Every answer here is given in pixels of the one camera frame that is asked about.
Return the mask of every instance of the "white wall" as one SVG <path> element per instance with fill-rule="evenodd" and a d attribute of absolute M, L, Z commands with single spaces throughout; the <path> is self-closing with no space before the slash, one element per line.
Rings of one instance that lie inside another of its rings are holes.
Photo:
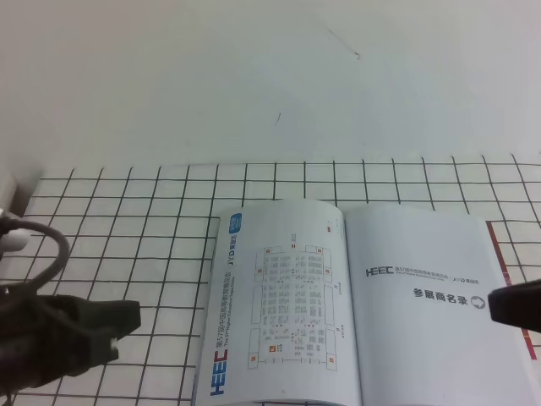
<path fill-rule="evenodd" d="M 539 21 L 539 0 L 2 0 L 1 158 L 538 152 Z"/>

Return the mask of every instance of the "black cable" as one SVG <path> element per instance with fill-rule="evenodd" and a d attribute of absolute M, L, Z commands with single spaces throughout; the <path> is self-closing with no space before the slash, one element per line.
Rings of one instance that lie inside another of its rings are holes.
<path fill-rule="evenodd" d="M 2 217 L 0 218 L 0 236 L 9 233 L 10 231 L 23 228 L 26 230 L 43 233 L 50 237 L 58 244 L 57 258 L 50 266 L 45 268 L 37 277 L 27 283 L 19 283 L 13 292 L 9 292 L 3 300 L 0 300 L 0 315 L 12 310 L 26 299 L 31 298 L 36 294 L 37 290 L 55 277 L 68 263 L 69 259 L 69 243 L 68 240 L 54 228 L 50 228 L 38 222 L 27 222 L 16 218 Z"/>

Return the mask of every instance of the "blue logo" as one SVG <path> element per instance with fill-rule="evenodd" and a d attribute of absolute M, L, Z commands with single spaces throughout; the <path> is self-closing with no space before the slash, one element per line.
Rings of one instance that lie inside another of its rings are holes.
<path fill-rule="evenodd" d="M 210 393 L 211 396 L 223 395 L 223 386 L 226 384 L 226 370 L 227 370 L 227 350 L 224 350 L 223 356 L 220 357 L 218 351 L 214 352 L 214 364 L 212 366 L 212 382 L 210 387 L 214 388 L 214 391 Z"/>
<path fill-rule="evenodd" d="M 240 224 L 243 221 L 243 215 L 241 213 L 233 214 L 229 221 L 229 233 L 235 234 L 240 231 Z"/>

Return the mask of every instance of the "booklet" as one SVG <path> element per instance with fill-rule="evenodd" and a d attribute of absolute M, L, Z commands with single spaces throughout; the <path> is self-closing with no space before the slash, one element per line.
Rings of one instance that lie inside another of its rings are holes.
<path fill-rule="evenodd" d="M 541 404 L 487 223 L 280 200 L 221 217 L 194 404 Z"/>

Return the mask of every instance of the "grid paper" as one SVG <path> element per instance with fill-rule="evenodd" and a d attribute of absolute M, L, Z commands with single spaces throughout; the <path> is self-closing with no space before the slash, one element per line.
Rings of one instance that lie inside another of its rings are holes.
<path fill-rule="evenodd" d="M 45 173 L 25 217 L 67 237 L 71 258 L 41 294 L 135 299 L 141 327 L 120 358 L 18 393 L 15 406 L 188 406 L 205 324 L 218 213 L 310 198 L 343 210 L 396 203 L 493 222 L 512 283 L 541 277 L 541 160 L 191 165 Z M 56 256 L 32 236 L 0 261 L 0 283 L 34 277 Z M 530 332 L 538 357 L 541 334 Z M 533 361 L 541 376 L 541 362 Z"/>

